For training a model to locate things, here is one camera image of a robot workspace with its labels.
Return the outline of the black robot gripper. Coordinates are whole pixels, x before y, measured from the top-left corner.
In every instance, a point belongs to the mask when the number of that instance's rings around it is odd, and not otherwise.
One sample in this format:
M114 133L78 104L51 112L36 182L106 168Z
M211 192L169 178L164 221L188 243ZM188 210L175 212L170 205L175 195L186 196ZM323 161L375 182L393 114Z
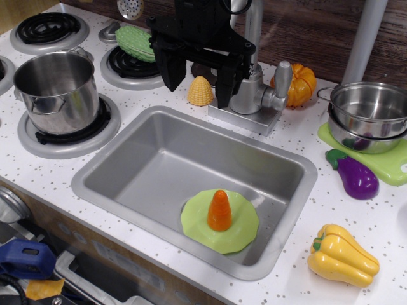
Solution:
M244 1L243 7L232 8L231 1L175 1L174 15L147 20L155 61L171 92L186 75L186 61L200 62L217 69L217 107L228 106L243 78L249 77L250 56L256 49L234 31L230 21L233 15L249 10L251 4Z

